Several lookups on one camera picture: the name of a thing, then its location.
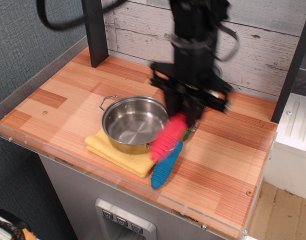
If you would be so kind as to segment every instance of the black strap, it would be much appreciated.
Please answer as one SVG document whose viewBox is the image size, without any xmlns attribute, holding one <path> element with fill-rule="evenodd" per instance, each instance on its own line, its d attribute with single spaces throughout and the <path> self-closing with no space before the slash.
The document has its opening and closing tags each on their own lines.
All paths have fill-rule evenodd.
<svg viewBox="0 0 306 240">
<path fill-rule="evenodd" d="M 231 50 L 231 52 L 226 55 L 225 57 L 223 58 L 219 58 L 218 56 L 214 55 L 214 58 L 221 61 L 221 62 L 225 62 L 225 61 L 228 61 L 230 60 L 238 51 L 239 47 L 240 47 L 240 42 L 239 42 L 239 37 L 237 35 L 237 33 L 235 31 L 233 31 L 232 29 L 226 27 L 226 26 L 223 26 L 221 23 L 219 23 L 217 25 L 217 28 L 220 29 L 222 32 L 232 36 L 235 40 L 236 40 L 236 43 L 233 47 L 233 49 Z"/>
<path fill-rule="evenodd" d="M 94 21 L 99 18 L 103 18 L 102 12 L 107 13 L 111 11 L 112 9 L 120 6 L 122 3 L 126 1 L 127 0 L 117 0 L 111 5 L 104 7 L 103 9 L 96 8 L 96 9 L 93 9 L 85 13 L 83 16 L 77 17 L 76 19 L 73 19 L 70 21 L 64 21 L 61 23 L 50 23 L 49 22 L 48 17 L 47 17 L 45 0 L 36 0 L 36 9 L 37 9 L 37 14 L 38 14 L 39 19 L 48 29 L 51 29 L 54 31 L 64 31 L 64 30 L 75 28 L 89 21 L 92 21 L 92 20 Z"/>
</svg>

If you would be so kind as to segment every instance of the blue brush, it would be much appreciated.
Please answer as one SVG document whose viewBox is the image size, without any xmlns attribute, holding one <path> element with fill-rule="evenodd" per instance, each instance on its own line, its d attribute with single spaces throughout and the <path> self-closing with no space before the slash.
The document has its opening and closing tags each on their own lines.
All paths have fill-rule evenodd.
<svg viewBox="0 0 306 240">
<path fill-rule="evenodd" d="M 178 141 L 173 152 L 165 160 L 155 165 L 151 177 L 151 186 L 153 189 L 158 189 L 168 180 L 182 148 L 183 142 Z"/>
</svg>

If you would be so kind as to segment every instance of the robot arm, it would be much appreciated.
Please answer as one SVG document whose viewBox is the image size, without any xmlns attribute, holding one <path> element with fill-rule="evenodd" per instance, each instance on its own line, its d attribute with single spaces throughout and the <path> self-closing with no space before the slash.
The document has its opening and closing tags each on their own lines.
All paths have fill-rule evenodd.
<svg viewBox="0 0 306 240">
<path fill-rule="evenodd" d="M 169 117 L 183 112 L 193 126 L 208 106 L 224 112 L 232 87 L 214 73 L 220 22 L 226 19 L 227 0 L 170 0 L 175 29 L 171 42 L 174 64 L 154 62 L 152 85 L 164 92 Z M 221 92 L 217 98 L 210 90 Z"/>
</svg>

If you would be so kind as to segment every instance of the red brush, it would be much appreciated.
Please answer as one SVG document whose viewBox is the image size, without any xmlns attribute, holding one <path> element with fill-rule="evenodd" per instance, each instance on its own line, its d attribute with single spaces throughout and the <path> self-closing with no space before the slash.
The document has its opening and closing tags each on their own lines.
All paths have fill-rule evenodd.
<svg viewBox="0 0 306 240">
<path fill-rule="evenodd" d="M 156 139 L 149 148 L 152 161 L 159 163 L 166 159 L 172 153 L 177 142 L 182 140 L 187 128 L 186 116 L 183 113 L 177 113 L 170 117 L 169 122 L 164 129 L 157 133 Z"/>
</svg>

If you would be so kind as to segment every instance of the stainless steel pot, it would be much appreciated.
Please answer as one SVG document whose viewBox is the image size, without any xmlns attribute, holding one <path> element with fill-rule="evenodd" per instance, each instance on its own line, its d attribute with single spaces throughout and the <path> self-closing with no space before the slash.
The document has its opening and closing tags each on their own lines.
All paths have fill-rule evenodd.
<svg viewBox="0 0 306 240">
<path fill-rule="evenodd" d="M 106 99 L 119 98 L 106 109 Z M 148 96 L 107 96 L 99 107 L 104 111 L 102 129 L 117 150 L 127 154 L 143 154 L 156 133 L 168 120 L 166 107 Z"/>
</svg>

